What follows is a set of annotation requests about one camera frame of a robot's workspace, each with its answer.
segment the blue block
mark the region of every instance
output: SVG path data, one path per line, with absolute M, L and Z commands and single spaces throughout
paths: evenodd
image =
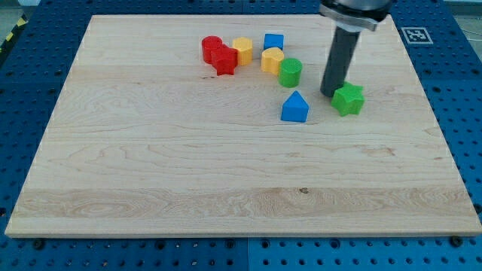
M 263 50 L 272 47 L 278 47 L 283 50 L 283 43 L 285 41 L 285 36 L 280 34 L 264 34 L 264 46 Z
M 306 122 L 309 109 L 310 107 L 307 102 L 303 99 L 301 94 L 295 90 L 283 104 L 281 120 L 302 123 Z

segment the wood grain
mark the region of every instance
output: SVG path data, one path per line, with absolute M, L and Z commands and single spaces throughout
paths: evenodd
M 265 32 L 304 64 L 260 71 Z M 319 92 L 333 23 L 307 16 L 94 16 L 9 221 L 11 237 L 477 235 L 480 221 L 391 18 L 363 32 L 359 116 Z M 200 40 L 253 39 L 215 76 Z

